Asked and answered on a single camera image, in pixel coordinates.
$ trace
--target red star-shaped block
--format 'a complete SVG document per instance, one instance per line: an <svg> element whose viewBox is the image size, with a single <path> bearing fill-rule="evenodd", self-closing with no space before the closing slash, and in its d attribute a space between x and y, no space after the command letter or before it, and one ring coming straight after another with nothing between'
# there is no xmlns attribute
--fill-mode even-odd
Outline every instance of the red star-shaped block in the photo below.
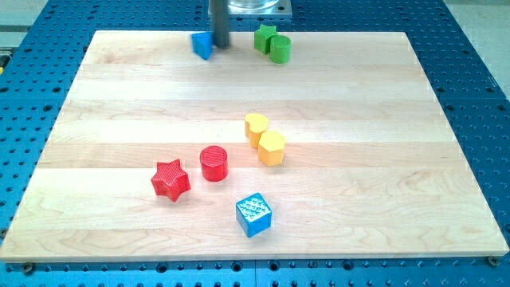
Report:
<svg viewBox="0 0 510 287"><path fill-rule="evenodd" d="M176 202L182 193L191 189L190 179L182 170L180 160L158 163L157 168L156 174L151 179L157 195L167 196L171 201Z"/></svg>

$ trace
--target blue perforated table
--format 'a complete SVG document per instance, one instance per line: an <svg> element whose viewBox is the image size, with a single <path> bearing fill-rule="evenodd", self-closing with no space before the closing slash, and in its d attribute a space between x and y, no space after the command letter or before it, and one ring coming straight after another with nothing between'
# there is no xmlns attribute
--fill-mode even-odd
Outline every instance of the blue perforated table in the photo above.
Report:
<svg viewBox="0 0 510 287"><path fill-rule="evenodd" d="M504 236L510 105L441 1L297 1L282 31L404 31ZM208 29L204 1L50 0L0 76L0 227L8 228L97 29ZM0 265L0 286L505 286L510 257Z"/></svg>

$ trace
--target yellow hexagonal prism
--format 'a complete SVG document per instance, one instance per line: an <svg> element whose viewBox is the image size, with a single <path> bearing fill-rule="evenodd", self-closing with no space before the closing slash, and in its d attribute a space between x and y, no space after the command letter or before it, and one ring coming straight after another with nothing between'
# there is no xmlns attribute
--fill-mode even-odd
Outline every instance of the yellow hexagonal prism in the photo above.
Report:
<svg viewBox="0 0 510 287"><path fill-rule="evenodd" d="M265 132L268 126L269 119L264 115L250 113L245 116L245 135L249 139L249 145L251 147L258 147L262 132Z"/></svg>
<svg viewBox="0 0 510 287"><path fill-rule="evenodd" d="M283 163L285 137L279 132L264 132L258 143L258 158L267 166Z"/></svg>

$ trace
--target red cylinder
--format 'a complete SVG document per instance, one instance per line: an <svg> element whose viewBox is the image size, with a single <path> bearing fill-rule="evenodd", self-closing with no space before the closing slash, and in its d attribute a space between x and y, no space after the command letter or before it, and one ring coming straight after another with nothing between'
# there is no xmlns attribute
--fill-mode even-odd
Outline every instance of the red cylinder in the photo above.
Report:
<svg viewBox="0 0 510 287"><path fill-rule="evenodd" d="M200 164L204 179L211 182L223 180L229 174L225 149L219 146L209 146L200 153Z"/></svg>

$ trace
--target blue cube with white dots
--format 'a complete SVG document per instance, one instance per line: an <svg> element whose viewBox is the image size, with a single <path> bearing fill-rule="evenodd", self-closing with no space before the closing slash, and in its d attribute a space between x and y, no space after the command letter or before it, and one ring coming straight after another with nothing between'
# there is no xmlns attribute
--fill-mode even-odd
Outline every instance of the blue cube with white dots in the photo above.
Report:
<svg viewBox="0 0 510 287"><path fill-rule="evenodd" d="M211 32L192 34L191 43L193 44L193 52L202 59L209 60L213 52L213 34Z"/></svg>
<svg viewBox="0 0 510 287"><path fill-rule="evenodd" d="M273 211L260 193L236 203L236 219L249 238L271 227Z"/></svg>

